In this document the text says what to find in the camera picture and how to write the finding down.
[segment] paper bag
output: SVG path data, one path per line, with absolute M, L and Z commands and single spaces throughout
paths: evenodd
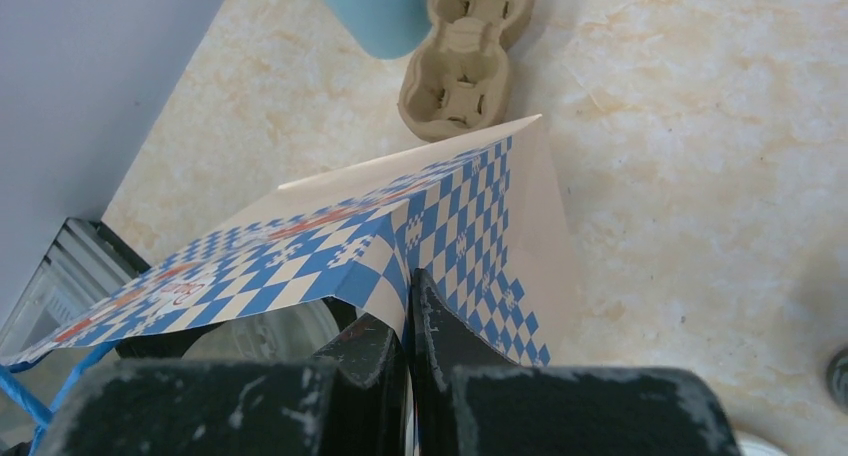
M 564 328 L 573 256 L 538 116 L 280 186 L 3 364 L 333 296 L 402 334 L 410 273 L 522 364 Z

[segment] blue cup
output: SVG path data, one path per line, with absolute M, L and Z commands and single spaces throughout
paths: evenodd
M 427 0 L 324 0 L 366 53 L 399 58 L 430 31 Z

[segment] blue string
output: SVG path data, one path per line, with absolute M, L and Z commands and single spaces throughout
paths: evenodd
M 103 359 L 109 351 L 112 351 L 112 349 L 114 349 L 120 342 L 120 340 L 117 340 L 100 343 L 95 346 L 95 348 L 92 349 L 82 361 L 74 366 L 74 369 L 71 370 L 71 374 L 68 375 L 68 379 L 65 380 L 65 384 L 62 385 L 62 388 L 59 389 L 58 393 L 56 393 L 56 397 L 53 398 L 53 402 L 50 403 L 49 411 L 52 414 L 55 414 L 56 411 L 59 410 L 59 406 L 62 405 L 62 401 L 65 400 L 65 396 L 68 395 L 68 391 L 71 390 L 83 373 L 85 373 L 85 370 L 100 362 L 100 360 Z M 46 430 L 46 424 L 39 424 L 38 427 L 35 428 L 35 436 L 33 437 L 32 444 L 29 447 L 29 456 L 35 455 L 35 451 L 38 449 L 38 445 L 41 444 L 41 439 L 44 437 Z
M 44 434 L 47 430 L 47 427 L 50 425 L 50 422 L 53 420 L 53 415 L 59 409 L 59 406 L 62 405 L 62 401 L 65 400 L 65 396 L 68 395 L 68 392 L 71 388 L 76 384 L 79 378 L 85 373 L 85 371 L 97 364 L 101 359 L 103 359 L 106 354 L 109 353 L 115 346 L 118 345 L 121 341 L 108 341 L 105 343 L 101 343 L 97 345 L 93 350 L 91 350 L 82 361 L 77 363 L 74 366 L 74 369 L 71 370 L 71 374 L 68 375 L 68 378 L 65 380 L 65 383 L 62 385 L 59 392 L 56 393 L 56 397 L 53 398 L 53 402 L 50 404 L 50 408 L 44 406 L 44 404 L 38 400 L 32 393 L 29 392 L 26 387 L 21 384 L 12 373 L 20 373 L 26 371 L 28 369 L 34 368 L 38 363 L 41 362 L 47 355 L 38 358 L 37 360 L 28 363 L 17 363 L 13 364 L 9 367 L 0 366 L 0 389 L 2 389 L 9 398 L 18 404 L 24 411 L 26 411 L 32 419 L 35 421 L 35 435 L 32 439 L 32 444 L 30 445 L 29 454 L 33 456 L 35 454 L 38 445 L 41 444 L 41 440 L 44 437 Z
M 68 394 L 68 391 L 70 391 L 73 385 L 76 384 L 77 380 L 79 380 L 80 376 L 82 376 L 82 373 L 100 362 L 100 360 L 103 359 L 103 356 L 106 356 L 106 354 L 109 353 L 109 351 L 112 351 L 112 349 L 114 349 L 120 342 L 120 340 L 117 340 L 98 344 L 85 358 L 83 358 L 82 361 L 74 366 L 74 369 L 71 370 L 71 374 L 68 375 L 68 379 L 65 380 L 65 384 L 62 385 L 62 388 L 58 393 L 56 393 L 56 397 L 53 398 L 53 402 L 50 404 L 50 411 L 56 412 L 56 410 L 59 409 L 59 405 L 61 405 L 62 401 L 65 399 L 65 396 Z
M 24 409 L 35 424 L 47 426 L 53 419 L 53 413 L 47 409 L 29 390 L 24 387 L 6 368 L 0 367 L 0 388 L 9 395 L 9 398 Z

